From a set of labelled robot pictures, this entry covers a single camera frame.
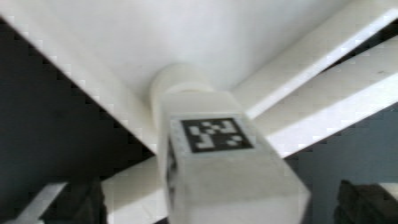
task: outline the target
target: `white beam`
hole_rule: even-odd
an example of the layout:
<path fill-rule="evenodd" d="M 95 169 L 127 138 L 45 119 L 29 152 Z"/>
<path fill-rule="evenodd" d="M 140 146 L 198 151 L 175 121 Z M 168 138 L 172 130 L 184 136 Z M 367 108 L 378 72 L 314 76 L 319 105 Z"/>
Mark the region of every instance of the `white beam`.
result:
<path fill-rule="evenodd" d="M 149 108 L 131 89 L 95 60 L 40 1 L 0 1 L 0 15 L 56 65 L 67 78 L 156 152 L 156 131 Z"/>
<path fill-rule="evenodd" d="M 398 4 L 355 0 L 239 83 L 232 94 L 253 118 L 398 18 Z"/>
<path fill-rule="evenodd" d="M 285 157 L 398 101 L 398 38 L 305 83 L 253 124 Z"/>

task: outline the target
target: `white panel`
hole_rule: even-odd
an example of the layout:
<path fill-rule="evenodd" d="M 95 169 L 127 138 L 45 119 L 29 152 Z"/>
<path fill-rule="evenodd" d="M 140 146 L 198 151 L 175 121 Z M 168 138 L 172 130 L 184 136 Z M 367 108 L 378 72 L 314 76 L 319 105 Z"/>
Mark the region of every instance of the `white panel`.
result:
<path fill-rule="evenodd" d="M 253 118 L 398 17 L 398 4 L 355 0 L 232 93 Z"/>
<path fill-rule="evenodd" d="M 349 0 L 42 2 L 141 98 L 175 62 L 207 70 L 214 89 L 228 89 Z"/>
<path fill-rule="evenodd" d="M 282 157 L 398 101 L 398 38 L 305 83 L 255 119 Z"/>

